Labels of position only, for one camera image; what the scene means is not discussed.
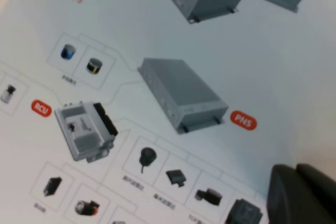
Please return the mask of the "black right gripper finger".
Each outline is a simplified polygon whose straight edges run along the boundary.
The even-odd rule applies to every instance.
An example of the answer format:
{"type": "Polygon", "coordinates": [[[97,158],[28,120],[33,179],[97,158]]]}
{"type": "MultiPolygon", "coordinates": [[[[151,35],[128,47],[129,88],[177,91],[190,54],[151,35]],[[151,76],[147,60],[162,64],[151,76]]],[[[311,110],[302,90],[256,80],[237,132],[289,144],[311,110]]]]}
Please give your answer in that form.
{"type": "Polygon", "coordinates": [[[269,223],[335,223],[335,180],[309,164],[275,165],[267,213],[269,223]]]}

